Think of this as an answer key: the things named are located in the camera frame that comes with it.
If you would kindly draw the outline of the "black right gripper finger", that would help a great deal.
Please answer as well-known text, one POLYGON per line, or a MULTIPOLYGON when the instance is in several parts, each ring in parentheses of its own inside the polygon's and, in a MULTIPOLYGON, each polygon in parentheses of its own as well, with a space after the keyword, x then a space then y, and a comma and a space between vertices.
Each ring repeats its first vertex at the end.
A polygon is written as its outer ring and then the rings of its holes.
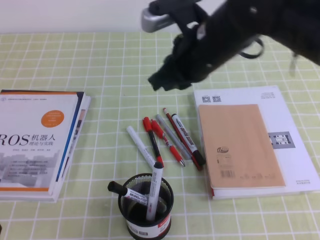
POLYGON ((163 83, 162 88, 165 91, 171 91, 175 89, 185 90, 192 86, 192 83, 190 83, 184 76, 181 76, 181 75, 164 76, 162 83, 163 83))
POLYGON ((149 83, 154 91, 163 88, 165 91, 173 89, 172 73, 166 67, 161 67, 157 72, 148 78, 149 83))

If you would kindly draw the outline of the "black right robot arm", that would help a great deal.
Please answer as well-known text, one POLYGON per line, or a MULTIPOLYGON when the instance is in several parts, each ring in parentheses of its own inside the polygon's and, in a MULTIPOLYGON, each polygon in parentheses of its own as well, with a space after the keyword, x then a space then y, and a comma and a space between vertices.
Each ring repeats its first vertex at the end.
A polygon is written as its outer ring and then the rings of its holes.
POLYGON ((204 80, 259 36, 320 62, 317 0, 227 0, 213 14, 195 0, 155 0, 148 9, 152 16, 169 16, 181 30, 172 53, 148 79, 154 90, 184 90, 204 80))

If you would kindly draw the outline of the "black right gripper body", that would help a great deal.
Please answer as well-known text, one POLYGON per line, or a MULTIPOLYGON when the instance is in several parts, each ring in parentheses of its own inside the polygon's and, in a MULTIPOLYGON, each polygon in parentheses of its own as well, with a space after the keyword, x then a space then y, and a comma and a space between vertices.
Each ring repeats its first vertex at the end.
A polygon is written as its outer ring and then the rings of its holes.
POLYGON ((174 45, 174 51, 163 66, 172 76, 183 76, 190 83, 198 83, 239 54, 250 41, 250 32, 231 21, 206 21, 196 32, 196 38, 183 48, 185 38, 174 45))

